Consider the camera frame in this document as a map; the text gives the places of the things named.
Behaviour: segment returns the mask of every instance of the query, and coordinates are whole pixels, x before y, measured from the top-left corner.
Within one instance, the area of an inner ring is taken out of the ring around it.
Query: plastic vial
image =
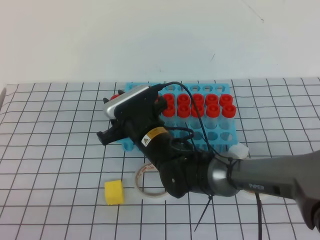
[[[168,107],[162,112],[162,119],[164,125],[167,127],[173,127],[175,125],[176,108],[174,104],[169,104]]]
[[[205,102],[206,106],[208,106],[210,104],[218,105],[218,102],[219,102],[218,100],[219,100],[219,98],[217,95],[210,93],[207,96],[205,96],[204,102]]]
[[[166,93],[163,95],[163,98],[166,100],[167,104],[175,104],[175,95],[172,93]]]
[[[218,124],[220,107],[218,104],[209,104],[206,107],[204,125],[207,129],[215,129]]]
[[[190,106],[187,104],[180,104],[177,110],[177,126],[185,128],[189,124]]]
[[[231,104],[224,105],[222,108],[222,116],[220,128],[229,130],[234,122],[234,117],[236,115],[236,107]]]
[[[180,104],[190,105],[190,97],[188,94],[185,94],[185,93],[180,94],[177,97],[176,101],[177,101],[178,106]]]
[[[196,105],[196,107],[198,108],[200,117],[202,118],[205,114],[205,107],[203,105]],[[195,106],[193,105],[191,108],[191,119],[190,119],[190,125],[193,129],[199,129],[201,128],[201,124],[198,118],[198,114],[196,111]]]
[[[118,96],[119,96],[119,94],[113,95],[113,96],[110,98],[110,100],[115,99],[115,98],[118,97]]]
[[[221,107],[224,107],[225,105],[232,105],[233,100],[234,99],[230,94],[222,94],[219,100],[219,104]]]
[[[192,95],[193,100],[195,101],[195,105],[204,105],[205,104],[205,98],[202,94],[200,93],[195,93]]]

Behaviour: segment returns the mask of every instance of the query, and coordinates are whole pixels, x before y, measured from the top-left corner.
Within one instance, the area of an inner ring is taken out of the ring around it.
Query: yellow cube
[[[106,204],[108,205],[123,204],[125,202],[125,196],[121,180],[105,182],[104,196]]]

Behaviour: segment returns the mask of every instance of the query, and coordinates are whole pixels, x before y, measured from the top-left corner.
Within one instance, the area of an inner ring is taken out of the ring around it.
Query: yellow sticker
[[[158,136],[159,134],[164,134],[167,132],[168,131],[163,126],[158,126],[154,129],[151,129],[146,135],[144,135],[141,142],[146,147],[154,137]]]

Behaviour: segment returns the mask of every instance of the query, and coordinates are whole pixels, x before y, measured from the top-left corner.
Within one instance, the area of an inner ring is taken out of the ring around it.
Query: masking tape
[[[134,189],[135,192],[139,197],[141,197],[143,200],[148,200],[149,202],[163,202],[171,198],[171,195],[166,192],[160,192],[160,193],[153,193],[153,192],[145,192],[142,191],[139,187],[139,179],[143,177],[144,173],[146,172],[154,172],[157,171],[156,167],[152,163],[146,163],[144,164],[135,174],[134,178]]]

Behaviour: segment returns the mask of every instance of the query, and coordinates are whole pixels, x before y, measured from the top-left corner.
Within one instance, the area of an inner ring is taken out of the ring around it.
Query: wire
[[[255,193],[256,205],[258,208],[258,240],[262,240],[262,206],[259,193]]]
[[[194,149],[194,145],[191,145],[190,142],[188,142],[189,139],[191,139],[194,137],[195,132],[187,127],[180,127],[180,126],[164,126],[165,129],[167,130],[180,130],[180,131],[186,131],[189,132],[189,135],[185,136],[185,137],[177,137],[177,138],[171,138],[169,145],[179,151],[179,152],[193,152],[193,151],[197,151],[196,149]],[[175,147],[175,145],[173,143],[179,143],[179,144],[183,144],[185,146],[186,149],[182,149],[182,148],[177,148]]]

